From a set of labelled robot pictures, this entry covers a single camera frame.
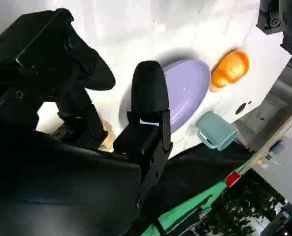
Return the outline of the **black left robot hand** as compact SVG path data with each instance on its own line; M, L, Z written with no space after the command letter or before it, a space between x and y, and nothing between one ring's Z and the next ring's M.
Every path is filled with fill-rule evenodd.
M257 27L267 35L282 32L281 47L292 55L292 0L261 0Z

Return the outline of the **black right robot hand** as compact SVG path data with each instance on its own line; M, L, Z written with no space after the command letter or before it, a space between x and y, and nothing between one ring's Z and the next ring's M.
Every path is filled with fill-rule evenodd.
M87 90L115 77L65 8L21 15L0 34L0 236L121 236L173 144L162 67L140 62L112 152Z

